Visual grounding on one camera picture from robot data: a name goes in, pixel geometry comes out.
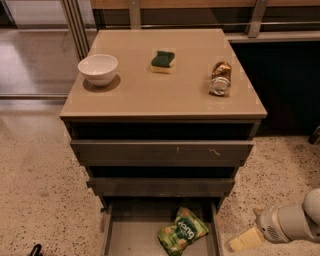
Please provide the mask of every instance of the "metal pole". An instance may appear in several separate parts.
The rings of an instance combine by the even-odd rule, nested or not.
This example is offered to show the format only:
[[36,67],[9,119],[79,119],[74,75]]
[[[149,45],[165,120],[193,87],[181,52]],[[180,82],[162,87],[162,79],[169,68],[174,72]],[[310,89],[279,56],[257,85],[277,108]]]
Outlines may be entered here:
[[89,43],[78,2],[77,0],[60,0],[60,2],[77,49],[78,58],[82,60],[88,55]]
[[248,37],[257,37],[260,32],[261,22],[266,11],[268,0],[257,0],[254,7],[251,21],[247,26],[246,33]]
[[129,0],[131,29],[141,29],[140,0]]

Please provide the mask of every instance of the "sponge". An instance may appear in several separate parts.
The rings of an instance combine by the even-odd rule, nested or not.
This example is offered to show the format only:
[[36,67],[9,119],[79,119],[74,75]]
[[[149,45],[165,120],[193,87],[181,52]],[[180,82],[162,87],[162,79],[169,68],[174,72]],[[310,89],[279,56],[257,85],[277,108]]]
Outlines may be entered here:
[[231,238],[227,244],[230,246],[232,251],[237,252],[243,249],[259,246],[264,241],[265,239],[261,231],[253,227]]
[[151,71],[170,74],[174,64],[175,54],[173,52],[157,51],[157,56],[151,61]]

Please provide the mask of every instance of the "drawer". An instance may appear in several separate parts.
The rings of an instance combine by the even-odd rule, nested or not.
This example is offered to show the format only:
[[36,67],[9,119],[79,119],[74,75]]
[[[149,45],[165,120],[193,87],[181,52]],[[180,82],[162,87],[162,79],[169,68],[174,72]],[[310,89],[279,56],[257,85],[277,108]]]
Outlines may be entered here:
[[84,166],[241,166],[252,141],[72,140]]
[[173,224],[179,207],[190,209],[209,229],[208,235],[189,245],[183,255],[221,255],[214,201],[184,198],[110,200],[104,212],[101,256],[167,255],[157,235],[161,228]]
[[229,195],[234,179],[203,178],[90,178],[96,196],[219,197]]

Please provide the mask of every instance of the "drawer front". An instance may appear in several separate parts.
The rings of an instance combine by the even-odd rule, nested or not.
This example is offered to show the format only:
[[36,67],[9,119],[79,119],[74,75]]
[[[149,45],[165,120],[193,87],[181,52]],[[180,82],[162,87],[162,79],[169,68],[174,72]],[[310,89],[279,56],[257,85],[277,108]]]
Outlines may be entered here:
[[240,166],[250,141],[72,140],[84,166]]
[[224,197],[234,179],[91,178],[96,196],[108,197]]

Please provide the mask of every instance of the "green chip bag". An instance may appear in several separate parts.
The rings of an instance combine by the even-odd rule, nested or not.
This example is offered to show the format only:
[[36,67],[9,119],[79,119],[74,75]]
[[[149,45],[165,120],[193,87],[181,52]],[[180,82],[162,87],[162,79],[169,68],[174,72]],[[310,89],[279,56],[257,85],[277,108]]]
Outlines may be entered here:
[[180,207],[174,225],[162,228],[158,238],[169,256],[180,256],[188,245],[208,232],[206,225],[192,211]]

